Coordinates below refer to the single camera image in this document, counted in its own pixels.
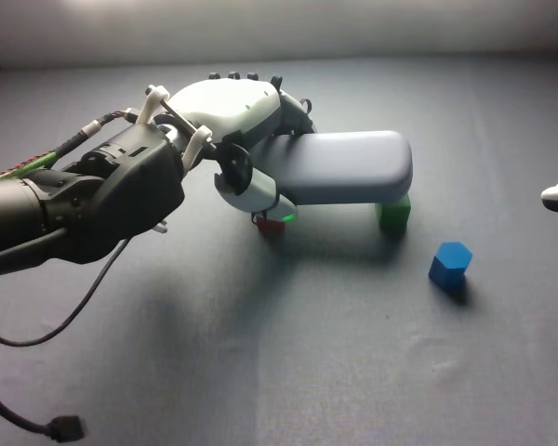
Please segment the black connector plug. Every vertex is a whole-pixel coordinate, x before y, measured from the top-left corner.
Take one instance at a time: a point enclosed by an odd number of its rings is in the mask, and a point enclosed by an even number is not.
[[[47,424],[46,435],[58,443],[68,443],[83,439],[86,429],[83,421],[76,415],[57,416]]]

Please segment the green wire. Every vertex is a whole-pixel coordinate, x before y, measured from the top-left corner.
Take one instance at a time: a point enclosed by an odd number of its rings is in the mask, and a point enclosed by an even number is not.
[[[32,172],[33,170],[37,170],[40,167],[43,167],[44,165],[50,164],[50,163],[56,161],[57,159],[58,159],[58,156],[56,156],[56,153],[54,151],[51,151],[50,153],[42,156],[41,158],[38,158],[35,161],[31,161],[30,163],[27,163],[23,167],[20,167],[18,169],[15,169],[15,170],[12,170],[10,172],[6,172],[5,174],[0,175],[0,179],[21,178],[21,177],[27,175],[29,172]]]

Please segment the gray wall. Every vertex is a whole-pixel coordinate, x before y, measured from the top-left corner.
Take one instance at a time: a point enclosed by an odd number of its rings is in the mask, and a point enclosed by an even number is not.
[[[0,0],[0,65],[558,48],[558,0]]]

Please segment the black cylinder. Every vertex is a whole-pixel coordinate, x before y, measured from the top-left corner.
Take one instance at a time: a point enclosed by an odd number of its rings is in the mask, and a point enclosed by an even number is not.
[[[0,251],[42,235],[43,213],[32,189],[20,179],[0,179]]]

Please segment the blue block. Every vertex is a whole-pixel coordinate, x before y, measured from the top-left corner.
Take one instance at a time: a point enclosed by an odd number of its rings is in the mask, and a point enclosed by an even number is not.
[[[455,291],[465,279],[473,254],[461,242],[443,243],[432,261],[430,279],[445,291]]]

